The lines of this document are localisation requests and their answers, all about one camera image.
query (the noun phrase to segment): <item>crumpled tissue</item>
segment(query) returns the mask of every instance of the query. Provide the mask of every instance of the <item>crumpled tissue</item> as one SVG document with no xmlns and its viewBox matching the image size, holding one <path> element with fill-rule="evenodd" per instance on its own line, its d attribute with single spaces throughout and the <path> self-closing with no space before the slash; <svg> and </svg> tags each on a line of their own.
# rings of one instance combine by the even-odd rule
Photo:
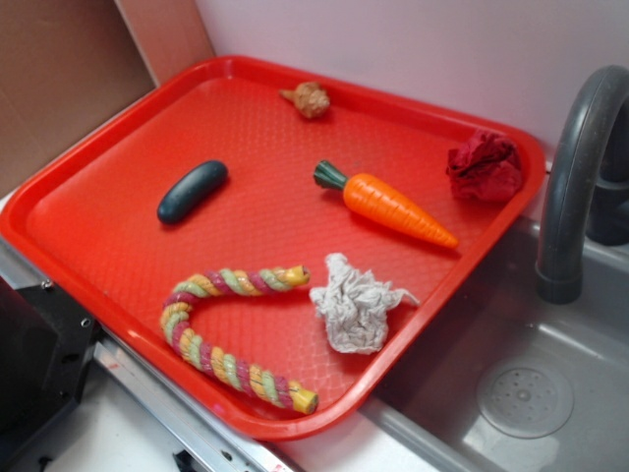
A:
<svg viewBox="0 0 629 472">
<path fill-rule="evenodd" d="M 311 289 L 316 315 L 325 319 L 327 339 L 342 353 L 372 354 L 379 351 L 388 334 L 386 312 L 404 297 L 420 302 L 405 289 L 391 290 L 391 282 L 378 282 L 370 270 L 360 273 L 340 254 L 325 258 L 329 270 L 327 287 Z"/>
<path fill-rule="evenodd" d="M 459 199 L 507 202 L 522 187 L 522 164 L 515 144 L 505 136 L 478 130 L 448 152 L 446 173 Z"/>
</svg>

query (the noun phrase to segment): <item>orange carrot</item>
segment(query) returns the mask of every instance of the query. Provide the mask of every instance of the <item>orange carrot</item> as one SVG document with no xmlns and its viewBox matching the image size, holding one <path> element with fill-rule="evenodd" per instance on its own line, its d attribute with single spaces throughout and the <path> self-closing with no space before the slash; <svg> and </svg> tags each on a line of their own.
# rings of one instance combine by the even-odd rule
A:
<svg viewBox="0 0 629 472">
<path fill-rule="evenodd" d="M 314 180 L 323 188 L 343 192 L 347 208 L 400 233 L 445 248 L 459 244 L 447 229 L 408 197 L 370 174 L 346 177 L 328 161 L 321 161 Z"/>
</svg>

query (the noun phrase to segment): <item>white countertop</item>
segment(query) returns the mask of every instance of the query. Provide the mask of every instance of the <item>white countertop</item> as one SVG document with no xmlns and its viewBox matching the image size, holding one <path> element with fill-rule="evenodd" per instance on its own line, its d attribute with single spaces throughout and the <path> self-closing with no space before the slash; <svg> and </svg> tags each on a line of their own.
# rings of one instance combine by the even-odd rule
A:
<svg viewBox="0 0 629 472">
<path fill-rule="evenodd" d="M 314 437 L 279 446 L 306 471 L 434 471 L 360 413 Z M 102 368 L 92 365 L 81 405 L 39 438 L 12 472 L 178 472 L 182 444 Z"/>
</svg>

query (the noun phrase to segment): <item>brown toy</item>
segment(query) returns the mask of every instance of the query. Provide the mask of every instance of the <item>brown toy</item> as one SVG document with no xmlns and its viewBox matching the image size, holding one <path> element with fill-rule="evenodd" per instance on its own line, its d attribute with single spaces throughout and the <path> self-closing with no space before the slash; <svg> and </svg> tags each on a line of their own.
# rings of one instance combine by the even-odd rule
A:
<svg viewBox="0 0 629 472">
<path fill-rule="evenodd" d="M 294 90 L 280 90 L 279 94 L 295 105 L 308 119 L 322 116 L 330 106 L 327 92 L 317 82 L 303 82 Z"/>
</svg>

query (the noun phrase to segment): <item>drain cover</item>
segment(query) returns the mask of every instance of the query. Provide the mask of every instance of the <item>drain cover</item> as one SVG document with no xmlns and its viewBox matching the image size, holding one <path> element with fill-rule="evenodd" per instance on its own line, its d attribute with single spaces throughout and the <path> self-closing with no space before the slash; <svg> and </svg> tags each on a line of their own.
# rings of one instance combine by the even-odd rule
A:
<svg viewBox="0 0 629 472">
<path fill-rule="evenodd" d="M 483 416 L 515 438 L 541 438 L 561 428 L 572 413 L 570 383 L 547 362 L 506 359 L 489 368 L 477 388 Z"/>
</svg>

